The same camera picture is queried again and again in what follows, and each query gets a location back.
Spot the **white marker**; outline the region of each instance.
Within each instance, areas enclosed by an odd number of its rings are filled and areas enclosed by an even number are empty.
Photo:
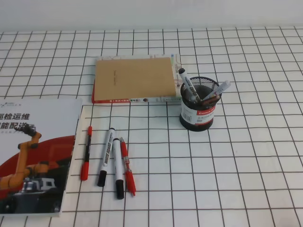
[[[123,186],[123,167],[121,158],[121,145],[120,140],[115,138],[113,141],[113,151],[115,155],[115,166],[116,166],[116,194],[117,199],[124,199],[124,186]]]
[[[185,84],[186,88],[188,89],[189,93],[191,94],[191,97],[189,98],[190,101],[200,103],[201,99],[200,99],[194,85],[190,81],[190,78],[187,77],[185,69],[184,68],[179,69],[179,74],[183,80],[183,83]]]
[[[113,138],[114,137],[115,137],[115,129],[110,128],[108,130],[108,133],[107,133],[107,139],[106,139],[106,144],[105,144],[105,148],[104,148],[104,155],[103,155],[103,163],[102,163],[102,166],[101,166],[99,179],[98,179],[98,183],[97,183],[97,185],[99,187],[104,187],[104,185],[105,185],[108,163],[109,163],[109,160],[110,160],[110,152],[112,151]]]
[[[211,97],[214,97],[214,96],[217,96],[219,94],[222,94],[223,91],[225,91],[227,88],[229,88],[231,86],[231,83],[226,80],[224,81],[219,87],[217,87],[215,90],[213,90],[208,96],[206,96],[203,100],[206,100],[208,98],[211,98]]]

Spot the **red graphic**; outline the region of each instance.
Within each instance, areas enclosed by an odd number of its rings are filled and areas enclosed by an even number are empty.
[[[74,145],[74,136],[59,137],[39,143],[38,148],[29,149],[26,165],[37,164],[41,161],[49,162],[49,170],[59,167],[58,161],[71,158],[72,148]],[[0,177],[14,174],[17,167],[19,153],[8,159],[0,166]],[[22,188],[19,187],[0,191],[0,199],[7,196],[9,192],[15,192]]]

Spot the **brown book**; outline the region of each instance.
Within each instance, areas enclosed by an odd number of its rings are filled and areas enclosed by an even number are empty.
[[[96,63],[95,100],[176,96],[170,58]]]

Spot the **black cap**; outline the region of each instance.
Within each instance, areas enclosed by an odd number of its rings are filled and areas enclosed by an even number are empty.
[[[179,74],[182,74],[183,72],[185,72],[184,68],[179,69]]]
[[[105,185],[105,179],[106,179],[106,174],[107,174],[106,171],[104,171],[104,170],[100,171],[99,179],[98,179],[98,184],[97,184],[99,187],[104,187],[104,185]]]
[[[124,186],[123,180],[116,180],[116,191],[117,191],[117,199],[124,199]]]

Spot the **red cap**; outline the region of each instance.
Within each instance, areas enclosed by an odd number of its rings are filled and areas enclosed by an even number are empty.
[[[81,168],[80,179],[86,181],[89,176],[89,162],[84,162]]]
[[[134,184],[134,177],[132,172],[126,172],[125,173],[125,178],[126,178],[126,184],[127,184],[127,189],[130,191],[133,196],[136,195],[136,185]]]
[[[87,131],[87,134],[88,134],[89,136],[91,136],[91,135],[93,134],[93,127],[89,126],[89,129],[88,129],[88,131]]]
[[[128,156],[126,144],[124,141],[121,142],[121,154],[122,154],[122,157]]]

